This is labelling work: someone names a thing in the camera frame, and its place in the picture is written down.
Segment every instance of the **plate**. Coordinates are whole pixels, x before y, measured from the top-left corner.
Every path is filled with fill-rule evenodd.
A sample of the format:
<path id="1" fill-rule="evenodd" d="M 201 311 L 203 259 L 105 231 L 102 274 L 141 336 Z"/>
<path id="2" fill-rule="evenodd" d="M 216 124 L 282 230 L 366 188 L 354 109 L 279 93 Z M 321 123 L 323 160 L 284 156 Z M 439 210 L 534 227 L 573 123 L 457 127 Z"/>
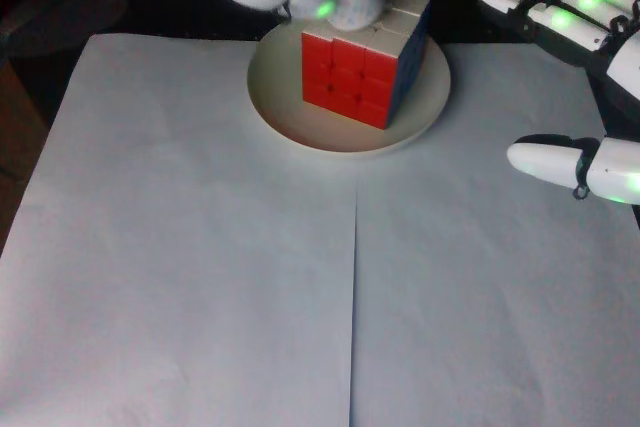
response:
<path id="1" fill-rule="evenodd" d="M 386 130 L 379 130 L 302 100 L 300 36 L 307 23 L 281 24 L 258 44 L 249 65 L 249 96 L 278 134 L 316 151 L 366 156 L 417 139 L 438 118 L 451 88 L 449 64 L 429 38 L 415 84 Z"/>

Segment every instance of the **green light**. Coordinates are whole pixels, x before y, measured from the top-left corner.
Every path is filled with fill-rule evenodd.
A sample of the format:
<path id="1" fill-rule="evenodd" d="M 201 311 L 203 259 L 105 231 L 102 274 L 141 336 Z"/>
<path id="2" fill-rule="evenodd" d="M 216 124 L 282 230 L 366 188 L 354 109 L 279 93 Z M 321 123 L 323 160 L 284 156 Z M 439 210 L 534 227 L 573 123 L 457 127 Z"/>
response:
<path id="1" fill-rule="evenodd" d="M 640 192 L 640 174 L 631 174 L 627 181 L 627 187 L 634 192 Z"/>
<path id="2" fill-rule="evenodd" d="M 551 17 L 551 25 L 556 29 L 565 29 L 571 23 L 573 15 L 566 10 L 560 10 Z"/>
<path id="3" fill-rule="evenodd" d="M 335 10 L 335 8 L 336 8 L 336 1 L 327 0 L 324 4 L 318 7 L 318 10 L 316 10 L 316 17 L 318 17 L 319 19 L 322 19 L 323 17 L 326 17 L 327 15 L 331 14 Z"/>
<path id="4" fill-rule="evenodd" d="M 600 0 L 578 0 L 578 7 L 580 7 L 581 10 L 590 10 L 599 3 Z"/>

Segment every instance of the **white table surface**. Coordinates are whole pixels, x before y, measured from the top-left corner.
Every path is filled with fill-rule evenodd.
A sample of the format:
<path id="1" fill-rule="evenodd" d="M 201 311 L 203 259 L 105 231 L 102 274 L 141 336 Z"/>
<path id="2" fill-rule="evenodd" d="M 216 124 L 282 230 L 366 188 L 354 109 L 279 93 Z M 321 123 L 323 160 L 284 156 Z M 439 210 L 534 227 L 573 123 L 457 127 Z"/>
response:
<path id="1" fill-rule="evenodd" d="M 436 126 L 342 162 L 261 122 L 254 48 L 89 42 L 0 259 L 0 426 L 637 426 L 631 209 L 505 155 L 603 135 L 582 71 L 447 46 Z"/>

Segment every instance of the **red cube face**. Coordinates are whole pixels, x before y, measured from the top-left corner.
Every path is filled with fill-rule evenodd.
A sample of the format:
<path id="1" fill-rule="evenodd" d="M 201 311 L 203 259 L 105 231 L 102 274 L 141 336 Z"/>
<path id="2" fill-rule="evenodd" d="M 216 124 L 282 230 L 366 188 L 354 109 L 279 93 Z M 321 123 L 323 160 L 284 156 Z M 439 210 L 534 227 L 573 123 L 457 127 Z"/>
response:
<path id="1" fill-rule="evenodd" d="M 387 128 L 422 60 L 429 0 L 391 4 L 373 27 L 356 32 L 310 24 L 302 34 L 305 101 Z"/>

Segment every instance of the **brown wooden surface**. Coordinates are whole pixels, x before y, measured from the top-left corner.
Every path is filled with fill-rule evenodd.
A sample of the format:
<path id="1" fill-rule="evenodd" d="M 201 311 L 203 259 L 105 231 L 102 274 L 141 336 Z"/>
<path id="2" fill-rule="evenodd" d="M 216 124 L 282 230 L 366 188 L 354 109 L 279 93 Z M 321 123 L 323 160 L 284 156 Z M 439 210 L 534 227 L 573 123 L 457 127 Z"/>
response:
<path id="1" fill-rule="evenodd" d="M 0 70 L 0 253 L 47 129 L 10 63 Z"/>

